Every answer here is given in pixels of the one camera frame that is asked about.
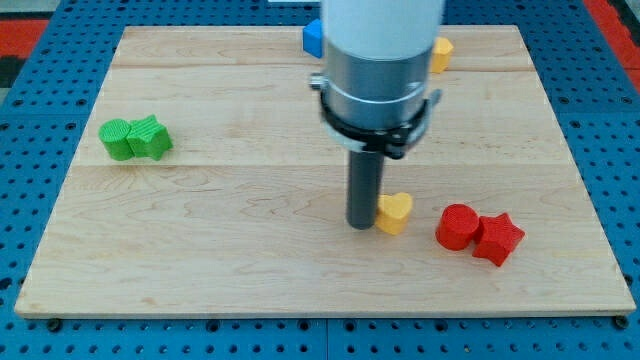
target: blue block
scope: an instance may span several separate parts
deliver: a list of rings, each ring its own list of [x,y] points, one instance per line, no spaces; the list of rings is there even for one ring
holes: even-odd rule
[[[302,50],[322,59],[322,21],[315,19],[302,29]]]

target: yellow toy block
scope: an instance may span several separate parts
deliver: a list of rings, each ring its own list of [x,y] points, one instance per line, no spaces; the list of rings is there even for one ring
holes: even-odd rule
[[[407,226],[411,209],[413,198],[407,193],[380,195],[375,224],[388,234],[398,235]]]
[[[436,43],[433,45],[433,53],[431,54],[431,67],[429,72],[440,74],[449,66],[453,54],[453,44],[449,39],[437,37]]]

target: wooden board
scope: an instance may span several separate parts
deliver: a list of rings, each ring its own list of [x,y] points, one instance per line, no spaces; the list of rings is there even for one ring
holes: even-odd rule
[[[623,314],[620,269],[515,27],[444,27],[432,127],[384,191],[393,237],[346,225],[345,150],[321,125],[300,28],[127,28],[16,311],[30,318]],[[155,113],[174,149],[110,160],[116,117]],[[509,212],[502,268],[434,240],[447,205]]]

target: green block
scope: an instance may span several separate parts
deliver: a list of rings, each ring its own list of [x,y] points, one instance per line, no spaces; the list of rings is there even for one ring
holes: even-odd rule
[[[136,157],[150,157],[156,161],[162,158],[165,151],[173,147],[167,128],[158,123],[155,115],[131,121],[131,131],[127,135],[127,141]]]
[[[107,121],[100,127],[98,137],[112,159],[123,161],[134,156],[127,141],[130,130],[129,123],[122,119]]]

